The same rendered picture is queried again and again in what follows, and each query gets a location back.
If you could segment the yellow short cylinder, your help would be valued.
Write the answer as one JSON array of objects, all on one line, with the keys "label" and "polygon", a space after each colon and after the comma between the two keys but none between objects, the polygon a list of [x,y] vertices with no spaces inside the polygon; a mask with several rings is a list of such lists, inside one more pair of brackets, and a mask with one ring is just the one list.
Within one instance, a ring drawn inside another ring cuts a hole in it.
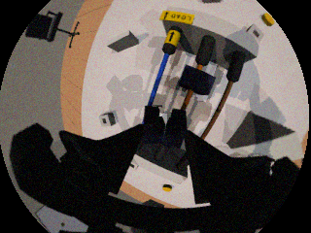
[{"label": "yellow short cylinder", "polygon": [[264,20],[264,23],[267,24],[267,27],[271,27],[273,23],[273,16],[272,15],[268,15],[267,13],[264,13],[263,16],[261,16],[261,19]]},{"label": "yellow short cylinder", "polygon": [[166,191],[171,191],[172,190],[171,187],[172,187],[171,185],[168,185],[168,183],[165,183],[162,189]]}]

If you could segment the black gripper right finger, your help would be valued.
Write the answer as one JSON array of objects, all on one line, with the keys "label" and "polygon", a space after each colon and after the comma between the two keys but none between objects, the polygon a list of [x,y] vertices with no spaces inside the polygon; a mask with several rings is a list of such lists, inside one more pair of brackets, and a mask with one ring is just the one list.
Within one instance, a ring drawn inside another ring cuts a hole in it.
[{"label": "black gripper right finger", "polygon": [[206,143],[201,137],[187,129],[186,152],[190,165],[191,185],[194,191],[194,205],[209,203],[211,195],[217,194],[222,187],[232,182],[242,171],[254,170],[265,166],[267,156],[241,156],[232,158],[213,145]]}]

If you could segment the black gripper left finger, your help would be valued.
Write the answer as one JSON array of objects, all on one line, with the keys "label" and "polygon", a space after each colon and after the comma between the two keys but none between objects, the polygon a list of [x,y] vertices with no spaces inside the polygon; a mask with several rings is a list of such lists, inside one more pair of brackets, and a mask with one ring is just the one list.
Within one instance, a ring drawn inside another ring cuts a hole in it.
[{"label": "black gripper left finger", "polygon": [[139,148],[144,133],[144,124],[129,127],[118,135],[106,139],[93,140],[69,131],[59,131],[59,140],[66,151],[76,154],[86,162],[93,163],[101,178],[110,187],[109,191],[118,194],[129,164]]}]

